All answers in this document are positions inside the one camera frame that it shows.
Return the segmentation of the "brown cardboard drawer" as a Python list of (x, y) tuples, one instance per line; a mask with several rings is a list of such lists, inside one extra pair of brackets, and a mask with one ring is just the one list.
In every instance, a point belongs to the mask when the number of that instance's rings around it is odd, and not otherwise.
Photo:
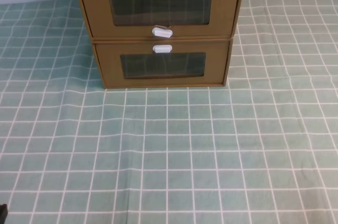
[(231, 38), (241, 0), (79, 0), (94, 40), (150, 38), (155, 27), (174, 39)]
[[(171, 45), (170, 53), (153, 46)], [(113, 41), (94, 44), (102, 82), (111, 88), (223, 86), (232, 40)]]

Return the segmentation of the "cyan checkered tablecloth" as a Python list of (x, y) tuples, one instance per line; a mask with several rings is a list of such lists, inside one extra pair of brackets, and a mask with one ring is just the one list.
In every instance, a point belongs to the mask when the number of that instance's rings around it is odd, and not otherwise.
[(227, 84), (103, 88), (77, 0), (1, 5), (7, 223), (337, 223), (337, 0), (242, 0)]

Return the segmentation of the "black object at edge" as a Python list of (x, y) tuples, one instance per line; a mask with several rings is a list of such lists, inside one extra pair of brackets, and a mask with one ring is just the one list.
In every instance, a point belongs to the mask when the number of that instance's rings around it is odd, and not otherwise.
[(8, 215), (7, 204), (0, 205), (0, 224), (4, 224)]

